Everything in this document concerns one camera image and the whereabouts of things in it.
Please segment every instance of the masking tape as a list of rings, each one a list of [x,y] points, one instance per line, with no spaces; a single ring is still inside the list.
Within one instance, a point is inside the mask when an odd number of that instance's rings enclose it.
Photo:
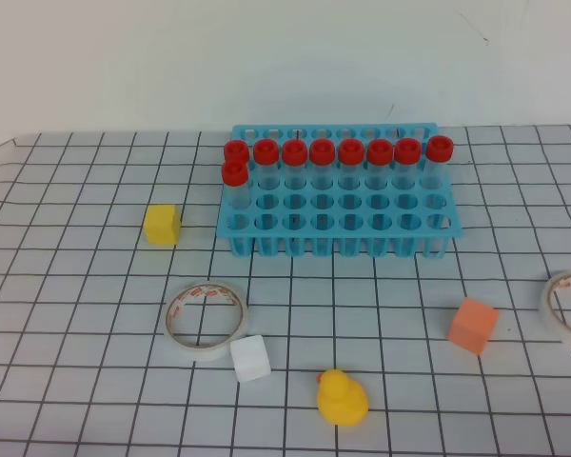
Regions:
[[[232,303],[233,306],[239,310],[239,323],[237,328],[228,336],[225,341],[217,345],[192,345],[176,339],[171,325],[178,315],[182,314],[180,318],[184,317],[184,307],[191,299],[199,299],[202,297],[224,298],[224,303]],[[247,306],[246,302],[242,300],[237,293],[231,288],[216,282],[199,283],[189,288],[185,288],[178,293],[167,304],[167,312],[165,314],[165,336],[177,345],[182,353],[193,361],[210,362],[217,360],[228,354],[230,342],[235,341],[242,336],[245,336],[247,326]]]
[[[551,333],[571,347],[571,327],[566,325],[559,312],[552,308],[552,293],[566,288],[571,288],[571,271],[550,278],[541,292],[540,319]]]

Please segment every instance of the white block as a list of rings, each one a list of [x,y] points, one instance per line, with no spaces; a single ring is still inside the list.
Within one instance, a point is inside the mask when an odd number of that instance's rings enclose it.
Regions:
[[[240,383],[270,374],[270,363],[262,335],[248,336],[231,342],[230,354]]]

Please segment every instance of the white background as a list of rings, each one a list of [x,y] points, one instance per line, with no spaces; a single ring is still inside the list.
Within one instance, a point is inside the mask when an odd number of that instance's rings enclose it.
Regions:
[[[384,121],[571,123],[571,0],[0,0],[0,142]]]

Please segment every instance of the yellow cube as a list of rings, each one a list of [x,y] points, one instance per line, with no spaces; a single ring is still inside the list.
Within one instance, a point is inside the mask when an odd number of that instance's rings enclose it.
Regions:
[[[144,233],[152,245],[177,245],[180,217],[175,205],[148,205]]]

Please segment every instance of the sponge cube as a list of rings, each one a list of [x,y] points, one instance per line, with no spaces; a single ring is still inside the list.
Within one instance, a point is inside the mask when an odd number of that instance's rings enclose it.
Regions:
[[[244,383],[270,374],[270,363],[262,335],[248,336],[230,343],[230,355],[237,381]]]
[[[498,318],[499,312],[496,309],[466,298],[453,320],[448,340],[480,355],[493,333]]]
[[[175,205],[149,205],[144,218],[144,233],[152,245],[176,245],[180,217]]]

